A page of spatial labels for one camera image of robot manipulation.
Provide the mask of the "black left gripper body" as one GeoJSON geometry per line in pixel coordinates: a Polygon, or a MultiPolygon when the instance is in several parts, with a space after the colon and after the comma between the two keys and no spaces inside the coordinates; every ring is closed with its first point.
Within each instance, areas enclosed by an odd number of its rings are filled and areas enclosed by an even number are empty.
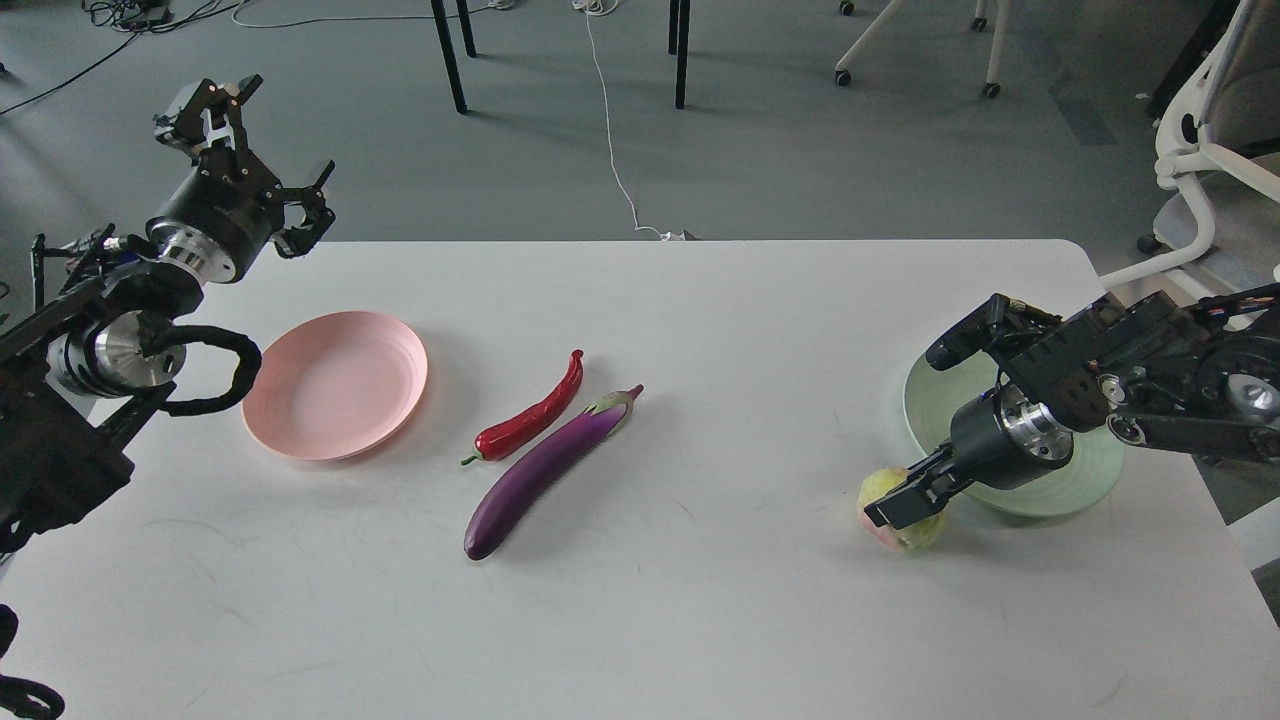
{"type": "Polygon", "coordinates": [[[147,241],[161,258],[186,261],[202,281],[242,281],[274,233],[282,204],[270,199],[279,177],[260,161],[198,160],[147,220],[147,241]]]}

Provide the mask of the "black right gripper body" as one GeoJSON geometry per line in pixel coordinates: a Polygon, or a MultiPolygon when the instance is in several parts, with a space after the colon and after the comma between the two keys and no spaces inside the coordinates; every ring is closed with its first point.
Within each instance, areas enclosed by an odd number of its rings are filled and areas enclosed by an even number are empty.
{"type": "Polygon", "coordinates": [[[1073,459],[1074,434],[1015,386],[987,389],[950,420],[947,474],[961,486],[1015,489],[1073,459]]]}

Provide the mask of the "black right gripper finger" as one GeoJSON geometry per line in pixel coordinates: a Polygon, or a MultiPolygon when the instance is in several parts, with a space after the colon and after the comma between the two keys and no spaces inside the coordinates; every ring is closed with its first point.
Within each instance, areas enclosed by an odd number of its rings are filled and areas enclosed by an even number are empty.
{"type": "Polygon", "coordinates": [[[955,464],[954,446],[938,446],[923,460],[909,468],[892,468],[891,487],[934,486],[950,483],[955,464]]]}
{"type": "Polygon", "coordinates": [[[950,483],[934,486],[900,486],[867,507],[867,515],[878,527],[886,524],[904,529],[925,518],[945,514],[950,502],[968,489],[966,482],[950,477],[950,483]]]}

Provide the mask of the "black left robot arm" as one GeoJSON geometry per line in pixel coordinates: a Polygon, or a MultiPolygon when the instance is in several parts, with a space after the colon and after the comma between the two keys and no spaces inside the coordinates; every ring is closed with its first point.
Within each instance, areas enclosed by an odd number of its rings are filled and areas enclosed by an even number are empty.
{"type": "Polygon", "coordinates": [[[265,247],[302,258],[335,220],[323,192],[333,161],[289,187],[250,147],[242,111],[261,85],[201,79],[155,117],[156,141],[191,167],[142,233],[105,225],[61,247],[36,237],[33,311],[1,343],[4,564],[123,489],[127,447],[155,415],[223,413],[253,388],[259,346],[186,316],[265,247]]]}

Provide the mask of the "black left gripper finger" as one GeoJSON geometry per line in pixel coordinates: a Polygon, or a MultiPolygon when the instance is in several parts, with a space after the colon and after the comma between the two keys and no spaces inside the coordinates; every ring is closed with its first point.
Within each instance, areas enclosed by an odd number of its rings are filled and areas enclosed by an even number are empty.
{"type": "Polygon", "coordinates": [[[250,149],[242,111],[262,83],[264,78],[253,74],[234,83],[201,79],[184,87],[168,110],[154,118],[155,140],[216,178],[256,176],[262,164],[250,149]]]}
{"type": "Polygon", "coordinates": [[[324,186],[335,168],[328,160],[310,184],[276,184],[268,191],[271,242],[279,258],[305,258],[333,225],[337,215],[326,204],[324,186]]]}

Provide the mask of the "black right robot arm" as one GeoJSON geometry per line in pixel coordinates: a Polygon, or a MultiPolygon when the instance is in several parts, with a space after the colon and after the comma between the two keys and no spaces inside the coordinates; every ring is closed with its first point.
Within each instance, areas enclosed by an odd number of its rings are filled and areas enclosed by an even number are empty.
{"type": "Polygon", "coordinates": [[[901,530],[975,483],[1018,488],[1098,428],[1142,448],[1276,462],[1277,320],[1274,283],[1184,307],[1165,292],[1132,306],[1107,293],[1070,318],[995,293],[924,355],[945,372],[986,354],[995,384],[863,516],[901,530]]]}

